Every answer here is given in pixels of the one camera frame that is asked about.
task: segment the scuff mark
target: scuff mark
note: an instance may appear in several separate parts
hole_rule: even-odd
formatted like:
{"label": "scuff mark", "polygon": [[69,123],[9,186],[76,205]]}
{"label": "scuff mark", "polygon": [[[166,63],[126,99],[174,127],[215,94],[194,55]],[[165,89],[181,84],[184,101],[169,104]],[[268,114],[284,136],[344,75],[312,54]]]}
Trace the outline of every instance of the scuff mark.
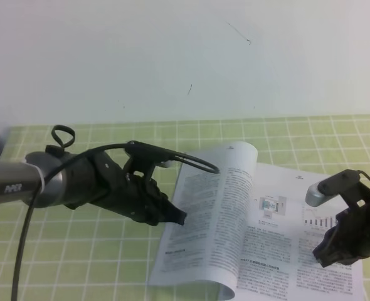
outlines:
{"label": "scuff mark", "polygon": [[191,93],[191,90],[192,90],[192,84],[191,84],[191,88],[189,88],[189,91],[188,91],[187,95],[189,95],[189,93]]}
{"label": "scuff mark", "polygon": [[238,33],[245,41],[247,41],[247,42],[249,42],[249,45],[251,45],[251,40],[249,40],[246,36],[244,36],[243,34],[241,34],[240,33],[240,31],[239,30],[237,30],[233,25],[231,25],[229,22],[227,22],[226,21],[226,23],[228,24],[228,25],[230,25],[231,26],[231,28],[233,29],[233,30],[235,30],[236,31],[236,33]]}

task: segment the white wall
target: white wall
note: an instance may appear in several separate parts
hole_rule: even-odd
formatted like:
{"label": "white wall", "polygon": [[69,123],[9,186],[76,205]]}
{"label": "white wall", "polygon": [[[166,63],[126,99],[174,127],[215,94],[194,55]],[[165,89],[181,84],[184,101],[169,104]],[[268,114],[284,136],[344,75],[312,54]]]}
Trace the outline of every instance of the white wall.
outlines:
{"label": "white wall", "polygon": [[10,124],[364,112],[370,0],[0,0]]}

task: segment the table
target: table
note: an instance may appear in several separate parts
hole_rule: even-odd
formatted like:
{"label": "table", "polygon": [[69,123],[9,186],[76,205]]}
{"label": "table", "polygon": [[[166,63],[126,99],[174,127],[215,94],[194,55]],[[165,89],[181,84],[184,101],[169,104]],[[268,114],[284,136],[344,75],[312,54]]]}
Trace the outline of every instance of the table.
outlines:
{"label": "table", "polygon": [[[52,143],[52,126],[15,127],[2,160],[21,160]],[[370,115],[277,119],[210,120],[133,124],[73,125],[78,153],[90,147],[141,140],[191,151],[227,140],[244,140],[259,151],[258,161],[304,171],[334,174],[345,168],[370,174]],[[127,156],[109,152],[119,164]],[[159,187],[172,195],[178,167],[159,169]],[[0,205],[0,301],[9,300],[13,264],[25,205]],[[214,300],[217,287],[145,285],[164,225],[135,223],[92,205],[37,209],[21,271],[25,301]],[[370,301],[370,258],[364,260],[366,300]]]}

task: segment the open book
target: open book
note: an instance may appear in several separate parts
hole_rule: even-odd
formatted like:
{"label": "open book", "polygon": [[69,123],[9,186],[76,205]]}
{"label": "open book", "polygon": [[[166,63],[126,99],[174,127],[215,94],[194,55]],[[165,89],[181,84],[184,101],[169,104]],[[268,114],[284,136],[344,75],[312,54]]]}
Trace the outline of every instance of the open book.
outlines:
{"label": "open book", "polygon": [[312,254],[347,208],[305,203],[327,176],[258,164],[245,142],[192,155],[221,173],[182,165],[172,201],[188,216],[166,225],[149,284],[217,282],[221,300],[363,300],[361,261],[322,268]]}

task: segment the cutting mat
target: cutting mat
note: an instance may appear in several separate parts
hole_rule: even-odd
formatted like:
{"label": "cutting mat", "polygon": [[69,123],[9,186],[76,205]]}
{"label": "cutting mat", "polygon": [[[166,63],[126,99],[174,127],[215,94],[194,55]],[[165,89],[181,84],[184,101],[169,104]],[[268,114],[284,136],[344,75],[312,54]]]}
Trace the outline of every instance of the cutting mat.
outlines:
{"label": "cutting mat", "polygon": [[[178,151],[191,151],[229,140],[244,140],[258,150],[258,161],[304,171],[333,174],[345,168],[370,174],[370,115],[288,119],[211,120],[139,124],[74,125],[77,142],[70,152],[141,140]],[[52,143],[51,126],[16,127],[3,160]],[[123,164],[127,156],[109,152]],[[159,169],[154,177],[172,195],[178,166]],[[0,206],[0,301],[9,300],[13,263],[26,208]],[[34,212],[25,248],[21,300],[126,301],[214,300],[217,288],[145,285],[153,266],[163,225],[149,227],[117,214],[85,205]],[[364,260],[366,300],[370,301],[370,259]]]}

